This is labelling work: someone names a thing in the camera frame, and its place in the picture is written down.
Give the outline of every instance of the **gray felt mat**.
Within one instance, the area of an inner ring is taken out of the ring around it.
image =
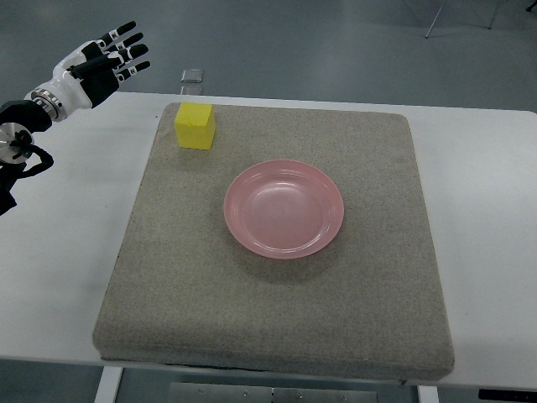
[[[434,380],[453,350],[405,117],[215,106],[209,151],[164,111],[93,341],[104,359],[361,379]],[[268,259],[227,230],[233,179],[265,160],[338,185],[336,238]]]

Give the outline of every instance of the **chair leg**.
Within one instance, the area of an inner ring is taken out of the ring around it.
[[[537,6],[537,1],[534,2],[534,3],[533,3],[531,6],[529,6],[528,8],[526,8],[526,11],[527,11],[528,13],[531,13],[531,9],[532,9],[533,7],[535,7],[535,6]]]
[[[435,20],[434,20],[433,23],[430,25],[429,32],[428,32],[427,35],[425,36],[426,39],[429,38],[430,31],[433,30],[433,27],[435,26],[436,19],[437,19],[438,16],[440,15],[440,13],[441,13],[441,11],[442,11],[442,8],[444,7],[444,4],[446,4],[446,0],[444,0],[444,1],[442,2],[442,5],[441,5],[440,8],[438,9],[438,13],[436,13]]]
[[[502,0],[498,0],[498,2],[496,3],[496,9],[494,10],[493,19],[490,20],[490,24],[488,25],[489,29],[493,28],[493,24],[494,24],[494,21],[496,20],[496,15],[498,14],[498,10],[500,8],[500,3],[501,2],[502,2]]]

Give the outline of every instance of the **table leg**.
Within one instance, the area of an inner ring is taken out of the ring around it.
[[[418,386],[420,403],[440,403],[438,389],[435,386]]]
[[[104,367],[102,369],[101,382],[95,396],[95,403],[115,403],[122,373],[123,368],[121,367]]]

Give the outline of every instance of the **small metal object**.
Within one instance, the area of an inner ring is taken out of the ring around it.
[[[203,70],[189,69],[183,71],[181,82],[201,82],[203,80]]]
[[[181,95],[201,95],[201,86],[182,86]]]

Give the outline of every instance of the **white table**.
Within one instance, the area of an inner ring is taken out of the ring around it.
[[[34,136],[55,166],[0,217],[0,358],[109,364],[91,333],[160,114],[184,100],[403,114],[455,348],[437,385],[537,389],[537,115],[516,111],[116,93]]]

